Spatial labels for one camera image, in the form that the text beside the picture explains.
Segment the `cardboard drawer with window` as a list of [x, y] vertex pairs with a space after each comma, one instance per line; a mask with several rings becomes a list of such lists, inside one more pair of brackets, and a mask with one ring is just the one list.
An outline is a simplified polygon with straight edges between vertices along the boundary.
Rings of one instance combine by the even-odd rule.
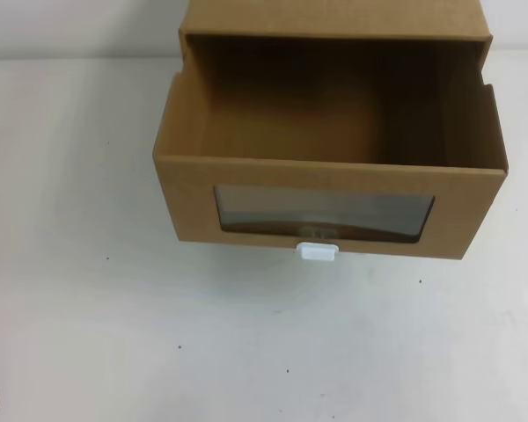
[[485, 48], [189, 36], [153, 151], [179, 240], [462, 258], [509, 172]]

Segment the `white drawer handle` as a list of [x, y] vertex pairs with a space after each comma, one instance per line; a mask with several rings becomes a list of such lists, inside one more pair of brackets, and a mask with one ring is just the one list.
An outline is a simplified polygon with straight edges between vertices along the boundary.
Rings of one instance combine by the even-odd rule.
[[319, 262], [333, 262], [339, 250], [336, 244], [302, 242], [296, 246], [296, 251], [301, 259]]

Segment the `upper cardboard shoebox shell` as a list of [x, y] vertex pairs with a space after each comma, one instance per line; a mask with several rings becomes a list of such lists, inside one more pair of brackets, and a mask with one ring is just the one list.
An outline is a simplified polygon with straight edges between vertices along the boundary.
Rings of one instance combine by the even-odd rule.
[[183, 56], [190, 34], [459, 40], [482, 45], [480, 68], [493, 39], [479, 1], [190, 1]]

